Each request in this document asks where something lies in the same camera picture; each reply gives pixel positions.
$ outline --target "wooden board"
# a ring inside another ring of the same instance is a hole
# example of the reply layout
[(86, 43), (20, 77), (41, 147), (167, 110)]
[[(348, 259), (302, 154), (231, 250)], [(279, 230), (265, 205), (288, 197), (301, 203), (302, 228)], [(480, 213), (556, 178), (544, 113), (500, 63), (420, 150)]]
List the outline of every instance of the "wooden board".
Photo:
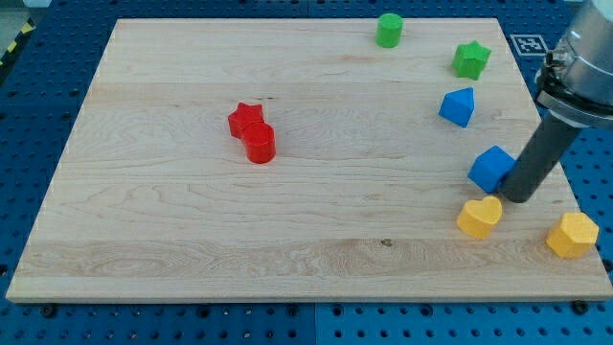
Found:
[[(596, 250), (562, 260), (548, 228), (577, 204), (560, 168), (505, 202), (487, 241), (455, 226), (484, 193), (466, 173), (516, 155), (538, 123), (494, 19), (120, 20), (11, 282), (13, 302), (606, 299)], [(493, 50), (457, 79), (460, 43)], [(462, 129), (437, 115), (473, 85)], [(262, 103), (277, 157), (229, 134)]]

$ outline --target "blue pentagon block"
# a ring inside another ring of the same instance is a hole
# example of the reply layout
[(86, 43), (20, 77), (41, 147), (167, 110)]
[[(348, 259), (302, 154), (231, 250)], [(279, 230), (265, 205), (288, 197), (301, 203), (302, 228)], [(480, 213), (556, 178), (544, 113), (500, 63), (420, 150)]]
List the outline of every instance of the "blue pentagon block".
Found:
[(468, 173), (468, 178), (484, 192), (491, 194), (496, 192), (498, 185), (514, 164), (513, 157), (499, 147), (493, 146), (477, 157)]
[(444, 95), (439, 115), (452, 123), (466, 128), (475, 110), (475, 95), (472, 87)]

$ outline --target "yellow black hazard tape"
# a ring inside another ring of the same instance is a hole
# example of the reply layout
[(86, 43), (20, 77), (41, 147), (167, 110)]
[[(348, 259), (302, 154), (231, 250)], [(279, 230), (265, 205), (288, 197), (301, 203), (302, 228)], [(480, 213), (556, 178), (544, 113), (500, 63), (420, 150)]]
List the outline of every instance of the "yellow black hazard tape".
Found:
[(2, 85), (9, 75), (12, 66), (15, 64), (17, 57), (19, 57), (26, 43), (32, 36), (34, 29), (36, 29), (36, 26), (32, 19), (29, 18), (23, 27), (21, 27), (19, 34), (17, 34), (17, 37), (9, 45), (2, 58), (0, 58), (0, 85)]

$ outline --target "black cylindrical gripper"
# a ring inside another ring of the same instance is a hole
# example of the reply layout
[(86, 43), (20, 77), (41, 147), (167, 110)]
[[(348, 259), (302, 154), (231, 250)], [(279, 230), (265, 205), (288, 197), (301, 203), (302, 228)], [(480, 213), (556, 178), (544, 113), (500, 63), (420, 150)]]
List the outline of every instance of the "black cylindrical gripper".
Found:
[(498, 192), (512, 202), (528, 201), (581, 130), (548, 111)]

